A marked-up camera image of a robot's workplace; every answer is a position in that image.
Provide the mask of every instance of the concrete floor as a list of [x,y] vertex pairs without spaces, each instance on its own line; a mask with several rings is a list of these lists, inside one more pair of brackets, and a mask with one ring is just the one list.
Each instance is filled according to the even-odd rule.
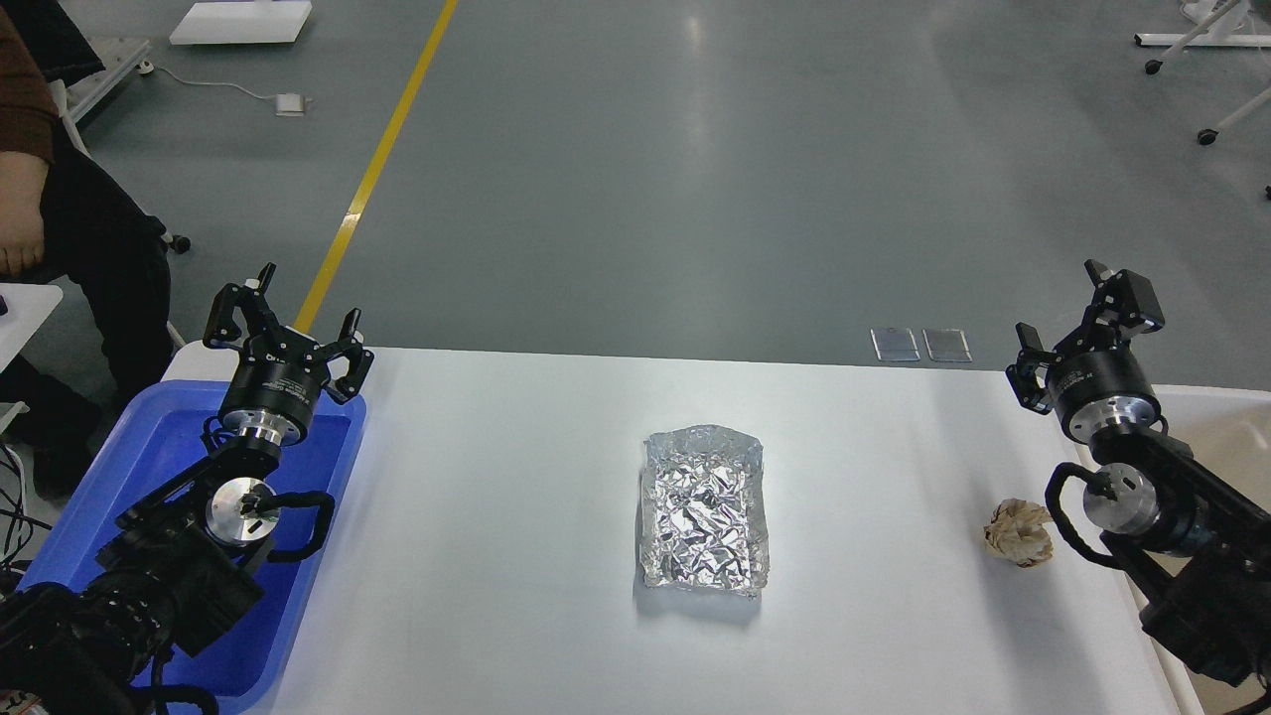
[[[172,258],[180,329],[264,260],[295,315],[441,3],[324,0],[285,47],[169,47],[180,4],[65,5],[189,79],[315,99],[277,118],[156,74],[84,130],[194,240]],[[1271,109],[1195,132],[1271,56],[1144,75],[1132,34],[1185,29],[1146,0],[464,0],[316,334],[357,305],[374,344],[876,364],[869,326],[956,326],[970,368],[1000,370],[1016,320],[1075,325],[1096,257],[1157,286],[1168,325],[1135,347],[1153,381],[1268,390]],[[108,395],[64,357],[95,344],[70,295],[29,352]]]

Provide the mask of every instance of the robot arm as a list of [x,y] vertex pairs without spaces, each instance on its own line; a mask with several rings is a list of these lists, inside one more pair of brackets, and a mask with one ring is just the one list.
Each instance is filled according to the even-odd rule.
[[[217,711],[206,691],[164,686],[163,664],[173,646],[197,655],[238,624],[264,596],[253,579],[263,564],[322,549],[334,499],[276,494],[267,479],[283,447],[308,436],[320,394],[347,403],[374,361],[356,309],[329,344],[281,325],[264,300],[272,274],[269,263],[214,304],[203,342],[236,349],[239,366],[205,427],[208,455],[119,514],[121,535],[97,555],[104,573],[84,593],[44,583],[0,602],[0,690],[38,693],[52,715],[165,715],[168,702]],[[333,381],[337,357],[348,373]],[[275,549],[281,511],[310,508],[318,518],[308,544]],[[151,687],[132,687],[147,665]]]
[[[1196,462],[1168,423],[1130,353],[1130,339],[1164,325],[1152,283],[1087,260],[1094,297],[1052,351],[1019,323],[1007,378],[1019,405],[1056,413],[1064,434],[1102,467],[1056,467],[1046,507],[1085,560],[1125,571],[1148,598],[1143,630],[1196,673],[1239,685],[1271,677],[1271,517]],[[1041,382],[1038,371],[1045,371]],[[1162,431],[1153,429],[1162,425]],[[1060,504],[1069,479],[1085,483],[1083,509],[1107,554],[1087,545]],[[1169,575],[1149,554],[1188,559]],[[1238,710],[1271,707],[1271,693]]]

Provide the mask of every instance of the blue tray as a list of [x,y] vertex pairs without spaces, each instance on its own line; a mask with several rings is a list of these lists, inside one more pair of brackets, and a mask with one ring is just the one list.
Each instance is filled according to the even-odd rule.
[[[111,433],[84,483],[75,491],[53,532],[19,588],[57,582],[79,592],[102,568],[98,550],[118,536],[114,518],[151,490],[205,457],[200,442],[203,420],[216,414],[228,384],[173,381],[139,395]],[[282,451],[282,464],[267,480],[276,491],[324,490],[339,500],[362,442],[366,403],[357,398],[336,405],[323,396],[309,437]],[[287,511],[273,535],[278,549],[308,541],[316,511]],[[300,564],[264,564],[255,580],[264,598],[238,625],[198,658],[179,650],[164,668],[164,682],[207,688],[220,701],[222,715],[252,706],[273,685],[291,653],[309,591],[325,550]],[[137,686],[150,685],[149,669]],[[170,705],[178,712],[197,709]]]

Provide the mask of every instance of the crumpled paper ball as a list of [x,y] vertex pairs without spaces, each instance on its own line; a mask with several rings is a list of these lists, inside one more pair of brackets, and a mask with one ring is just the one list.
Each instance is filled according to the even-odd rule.
[[1007,499],[993,512],[993,521],[984,527],[984,550],[1028,569],[1050,561],[1054,547],[1042,525],[1054,522],[1041,504],[1023,499]]

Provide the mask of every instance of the brown sleeve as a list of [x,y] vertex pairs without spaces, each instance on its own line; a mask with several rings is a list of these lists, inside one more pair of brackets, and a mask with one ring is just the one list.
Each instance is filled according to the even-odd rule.
[[56,121],[48,85],[0,9],[0,151],[22,151],[52,163]]

